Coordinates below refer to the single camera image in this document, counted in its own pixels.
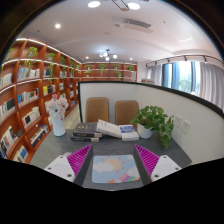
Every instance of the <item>flower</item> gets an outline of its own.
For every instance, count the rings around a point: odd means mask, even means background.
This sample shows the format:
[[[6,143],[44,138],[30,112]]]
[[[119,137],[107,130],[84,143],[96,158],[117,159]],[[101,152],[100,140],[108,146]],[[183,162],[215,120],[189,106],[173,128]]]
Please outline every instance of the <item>flower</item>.
[[[58,97],[58,95],[57,95],[57,94],[53,94],[53,95],[52,95],[52,99],[53,99],[54,101],[56,101],[56,100],[57,100],[57,97]]]
[[[68,107],[67,99],[59,98],[57,100],[57,94],[52,95],[52,99],[47,102],[47,109],[52,118],[64,118],[65,109]]]

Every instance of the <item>wall outlet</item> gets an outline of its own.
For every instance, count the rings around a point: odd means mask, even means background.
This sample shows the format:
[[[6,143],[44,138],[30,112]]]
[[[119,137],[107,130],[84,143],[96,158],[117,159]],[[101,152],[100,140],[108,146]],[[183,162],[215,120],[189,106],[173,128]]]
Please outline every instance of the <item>wall outlet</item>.
[[[185,133],[187,134],[189,128],[190,128],[191,124],[186,121],[186,120],[183,120],[183,122],[181,123],[181,126],[180,126],[180,129]]]
[[[179,128],[181,121],[182,121],[182,117],[176,114],[174,117],[174,125]]]

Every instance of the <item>floor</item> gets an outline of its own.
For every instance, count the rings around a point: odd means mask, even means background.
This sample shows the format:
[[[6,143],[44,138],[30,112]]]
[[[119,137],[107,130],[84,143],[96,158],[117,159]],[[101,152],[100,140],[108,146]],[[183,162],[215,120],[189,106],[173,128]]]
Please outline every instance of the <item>floor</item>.
[[[77,123],[80,123],[79,105],[66,116],[63,125],[65,129],[74,129]]]

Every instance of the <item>bookshelf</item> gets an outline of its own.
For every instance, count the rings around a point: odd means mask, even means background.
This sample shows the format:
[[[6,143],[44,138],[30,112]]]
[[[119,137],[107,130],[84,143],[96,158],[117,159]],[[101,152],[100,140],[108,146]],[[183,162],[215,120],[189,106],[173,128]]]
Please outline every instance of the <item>bookshelf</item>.
[[[99,69],[100,64],[105,64],[105,71],[101,72]],[[85,73],[88,69],[85,68],[85,65],[91,65],[91,72]],[[121,62],[89,62],[82,64],[82,71],[80,81],[126,81],[131,82],[131,72],[128,70],[128,66],[133,66],[133,71],[136,72],[136,81],[137,82],[137,64],[132,63],[121,63]],[[116,72],[121,72],[123,77],[120,79],[116,76]]]
[[[35,58],[28,58],[28,50],[30,47],[35,47],[38,50],[38,54]],[[45,102],[51,100],[54,93],[57,94],[58,97],[63,93],[65,94],[69,104],[65,113],[65,116],[67,116],[78,104],[79,81],[131,81],[131,72],[127,68],[129,65],[134,66],[137,80],[137,64],[121,62],[88,62],[81,64],[74,58],[47,43],[29,38],[17,39],[12,48],[15,50],[11,53],[10,59],[3,63],[4,67],[0,73],[0,78],[4,77],[2,80],[7,80],[6,83],[2,83],[0,86],[0,105],[13,98],[15,107],[14,110],[10,111],[6,116],[0,117],[0,138],[2,138],[9,126],[12,127],[14,133],[21,130],[23,134],[11,146],[7,155],[7,159],[9,160],[13,160],[17,150],[24,145],[29,153],[25,163],[29,164],[38,147],[52,130],[53,127],[48,120],[49,112],[46,111]],[[55,54],[53,61],[49,61],[50,59],[46,57],[46,54],[49,53]],[[20,68],[29,68],[24,65],[24,62],[33,59],[35,59],[36,63],[33,64],[32,70],[38,70],[38,76],[32,76],[28,73],[28,76],[18,79]],[[48,66],[52,62],[54,63],[54,77],[50,81],[49,77],[46,76],[46,70],[49,69]],[[85,71],[88,70],[85,68],[87,64],[91,65],[90,73],[85,73]],[[106,65],[106,70],[104,72],[99,70],[99,64]],[[114,64],[119,65],[117,70],[114,69]],[[79,65],[79,67],[73,69],[73,65]],[[116,77],[116,71],[122,72],[123,77],[120,79]],[[62,83],[64,83],[64,89],[59,88]],[[54,89],[52,92],[46,94],[43,87],[50,86],[51,84],[54,86]],[[18,95],[25,91],[31,92],[36,88],[39,90],[37,97],[25,104],[18,104]],[[40,116],[25,128],[22,119],[34,107],[39,107]],[[47,125],[49,132],[45,133],[41,140],[33,147],[30,139],[38,131],[41,124]]]
[[[79,76],[79,73],[77,71],[74,71],[73,75],[71,74],[72,67],[70,62],[73,61],[74,65],[77,65],[79,64],[77,61],[46,43],[42,43],[37,40],[22,38],[18,39],[12,47],[15,50],[11,53],[10,59],[3,63],[4,67],[0,73],[0,78],[11,73],[12,81],[8,82],[6,85],[4,84],[3,86],[1,86],[0,105],[4,104],[11,98],[14,98],[15,108],[13,111],[10,111],[10,113],[7,113],[6,116],[0,117],[0,138],[2,138],[9,126],[12,127],[14,133],[17,133],[17,131],[20,129],[23,134],[15,142],[13,142],[13,145],[8,152],[7,159],[13,160],[16,152],[23,145],[29,153],[25,163],[29,164],[38,147],[41,145],[41,143],[53,128],[53,126],[50,125],[48,121],[49,113],[46,111],[45,102],[51,100],[54,93],[59,97],[64,92],[69,103],[69,107],[65,113],[65,116],[67,116],[77,105],[76,84],[77,80],[79,79],[76,79],[76,77],[81,78],[81,76]],[[27,54],[30,47],[36,47],[38,49],[37,57],[31,59],[28,58]],[[45,55],[49,53],[55,53],[53,61],[54,78],[52,79],[52,85],[55,85],[55,92],[44,95],[43,87],[51,85],[49,77],[44,76],[44,70],[49,69],[48,66],[51,63],[51,61],[48,61],[48,58],[45,57]],[[61,64],[61,56],[65,58],[64,64]],[[17,79],[19,67],[21,66],[22,68],[28,68],[28,66],[24,65],[24,62],[27,59],[36,60],[36,63],[33,64],[32,70],[39,69],[39,76],[37,78],[27,77],[23,79]],[[63,74],[63,77],[61,77],[60,71],[63,71],[63,66],[65,66],[66,74]],[[59,90],[59,84],[63,82],[64,90]],[[31,92],[36,88],[38,88],[39,90],[38,97],[36,97],[32,101],[26,102],[25,104],[18,104],[17,96],[19,94],[25,91]],[[74,92],[74,96],[72,98],[70,98],[70,91]],[[27,113],[32,111],[32,108],[37,106],[39,107],[40,116],[25,128],[22,122],[22,118]],[[49,132],[45,133],[42,136],[41,140],[35,145],[35,147],[33,147],[30,139],[39,130],[40,125],[42,124],[47,125]]]

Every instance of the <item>desk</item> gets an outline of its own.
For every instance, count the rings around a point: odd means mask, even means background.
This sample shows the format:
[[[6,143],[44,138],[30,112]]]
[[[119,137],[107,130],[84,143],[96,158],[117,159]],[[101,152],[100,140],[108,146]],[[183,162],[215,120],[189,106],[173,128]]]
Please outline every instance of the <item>desk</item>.
[[[72,129],[67,129],[65,135],[57,137],[54,136],[53,131],[49,133],[46,139],[38,148],[34,154],[30,165],[37,166],[44,169],[59,155],[63,155],[66,152],[75,152],[89,144],[93,145],[93,157],[95,155],[125,155],[132,154],[134,152],[134,144],[140,145],[158,156],[168,155],[174,162],[176,162],[181,168],[184,168],[192,162],[188,155],[180,148],[180,146],[171,139],[170,147],[167,151],[164,150],[159,142],[156,133],[154,132],[150,139],[140,138],[137,141],[122,141],[119,138],[111,136],[104,136],[100,138],[99,142],[83,142],[72,141],[70,136],[72,135]],[[137,181],[131,181],[126,183],[114,183],[114,184],[97,184],[92,182],[92,166],[93,157],[90,161],[89,168],[86,173],[85,180],[83,182],[84,188],[101,189],[101,190],[124,190],[132,188],[140,188],[144,186],[141,178]]]

